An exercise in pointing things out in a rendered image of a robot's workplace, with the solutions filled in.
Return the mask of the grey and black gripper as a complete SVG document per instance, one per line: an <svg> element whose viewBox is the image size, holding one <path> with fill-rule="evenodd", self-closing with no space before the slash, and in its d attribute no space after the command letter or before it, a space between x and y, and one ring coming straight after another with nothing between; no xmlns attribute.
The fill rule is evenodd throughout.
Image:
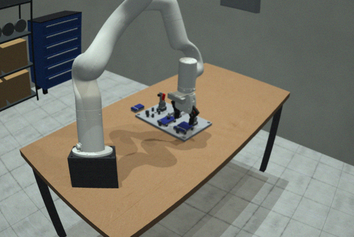
<svg viewBox="0 0 354 237"><path fill-rule="evenodd" d="M177 103L175 101L171 101L172 107L174 108L174 112L175 112L174 119L179 117L180 110L181 110L181 111L189 114L189 116L190 116L190 118L189 118L189 126L190 126L190 125L192 125L194 123L194 118L200 112L196 109L196 95L195 95L194 92L188 94L184 98L186 98L185 104L179 104L179 103ZM191 113L192 113L192 115L191 115Z"/></svg>

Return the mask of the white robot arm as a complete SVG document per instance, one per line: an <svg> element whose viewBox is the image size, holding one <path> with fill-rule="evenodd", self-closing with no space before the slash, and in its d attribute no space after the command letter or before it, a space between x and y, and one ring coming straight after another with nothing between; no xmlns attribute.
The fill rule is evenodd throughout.
<svg viewBox="0 0 354 237"><path fill-rule="evenodd" d="M113 149L104 144L97 78L103 74L121 35L144 10L161 12L170 46L186 56L179 60L178 90L169 92L168 98L185 104L184 97L196 91L196 79L203 74L204 64L198 48L188 40L177 0L122 0L90 47L72 64L79 141L72 153L76 156L103 157L113 153Z"/></svg>

